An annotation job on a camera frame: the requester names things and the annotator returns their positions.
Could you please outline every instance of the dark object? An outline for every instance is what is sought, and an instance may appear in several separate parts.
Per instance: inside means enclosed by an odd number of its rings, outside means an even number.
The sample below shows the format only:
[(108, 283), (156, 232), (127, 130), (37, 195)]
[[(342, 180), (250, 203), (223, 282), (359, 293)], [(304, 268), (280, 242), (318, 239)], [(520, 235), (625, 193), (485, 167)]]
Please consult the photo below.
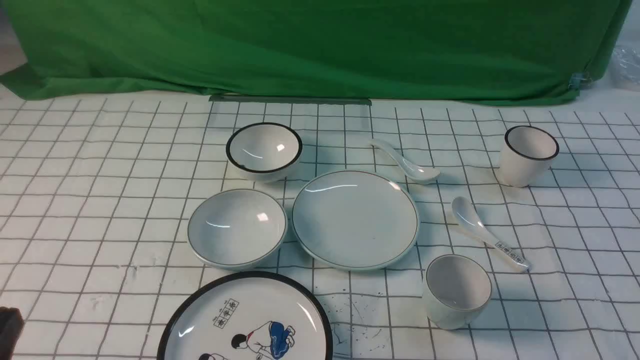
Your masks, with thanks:
[(20, 310), (0, 307), (0, 360), (9, 360), (18, 342), (24, 320)]
[(236, 334), (233, 339), (231, 339), (231, 347), (238, 348), (241, 343), (246, 341), (246, 336), (243, 334)]

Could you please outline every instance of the teacup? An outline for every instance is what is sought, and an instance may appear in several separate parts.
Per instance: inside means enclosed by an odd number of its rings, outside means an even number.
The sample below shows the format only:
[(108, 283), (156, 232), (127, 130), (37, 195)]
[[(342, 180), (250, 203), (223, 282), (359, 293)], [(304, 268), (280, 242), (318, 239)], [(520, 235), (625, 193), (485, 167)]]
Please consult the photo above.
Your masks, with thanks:
[(424, 275), (422, 299), (427, 317), (439, 328), (459, 329), (475, 320), (491, 299), (491, 280), (475, 261), (438, 256)]
[(498, 181), (521, 188), (551, 166), (560, 146), (548, 132), (533, 126), (515, 126), (504, 134)]

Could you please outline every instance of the ceramic spoon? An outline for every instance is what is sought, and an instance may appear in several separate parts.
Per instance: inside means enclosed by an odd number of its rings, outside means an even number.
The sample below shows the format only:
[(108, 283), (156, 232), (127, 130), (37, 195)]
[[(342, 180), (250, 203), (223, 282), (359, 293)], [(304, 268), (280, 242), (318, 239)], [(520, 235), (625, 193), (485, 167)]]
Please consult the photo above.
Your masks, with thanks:
[(518, 255), (507, 244), (498, 240), (498, 238), (484, 227), (484, 224), (469, 200), (462, 196), (453, 199), (451, 202), (451, 210), (453, 211), (453, 216), (456, 217), (458, 224), (460, 224), (462, 228), (477, 236), (483, 242), (501, 250), (500, 254), (519, 272), (525, 272), (531, 267), (530, 262)]
[(377, 147), (391, 156), (406, 176), (416, 183), (428, 183), (440, 175), (440, 171), (436, 168), (418, 166), (407, 160), (386, 141), (371, 138), (367, 138), (367, 141), (371, 146)]

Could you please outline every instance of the table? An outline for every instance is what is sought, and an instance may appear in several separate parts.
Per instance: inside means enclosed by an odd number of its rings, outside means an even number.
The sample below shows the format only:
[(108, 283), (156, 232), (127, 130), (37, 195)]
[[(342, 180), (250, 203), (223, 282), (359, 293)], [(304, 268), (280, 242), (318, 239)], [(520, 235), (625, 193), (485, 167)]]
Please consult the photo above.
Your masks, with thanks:
[[(227, 166), (247, 124), (291, 126), (304, 149), (290, 179), (259, 184)], [(503, 134), (532, 124), (561, 153), (531, 187), (495, 178)], [(165, 323), (203, 284), (186, 243), (193, 210), (221, 190), (256, 188), (290, 211), (313, 177), (351, 168), (404, 186), (420, 211), (415, 248), (387, 269), (334, 270), (290, 235), (260, 265), (313, 291), (334, 359), (636, 359), (640, 352), (640, 111), (0, 99), (0, 305), (27, 318), (15, 358), (154, 358)], [(436, 184), (408, 182), (362, 143), (386, 140)], [(515, 274), (458, 231), (449, 203), (476, 205), (491, 232), (533, 263)], [(492, 299), (468, 329), (443, 331), (420, 307), (421, 274), (442, 254), (490, 273)]]

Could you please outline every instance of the bowl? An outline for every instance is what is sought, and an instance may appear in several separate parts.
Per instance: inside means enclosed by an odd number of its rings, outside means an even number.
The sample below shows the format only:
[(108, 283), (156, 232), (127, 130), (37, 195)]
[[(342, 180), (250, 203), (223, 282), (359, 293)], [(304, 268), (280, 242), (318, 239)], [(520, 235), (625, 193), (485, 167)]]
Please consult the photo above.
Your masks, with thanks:
[(227, 142), (227, 159), (243, 178), (268, 183), (284, 179), (302, 153), (302, 140), (291, 128), (261, 122), (236, 131)]
[(194, 211), (187, 235), (200, 260), (246, 270), (273, 253), (287, 233), (287, 215), (271, 196), (251, 189), (217, 193)]

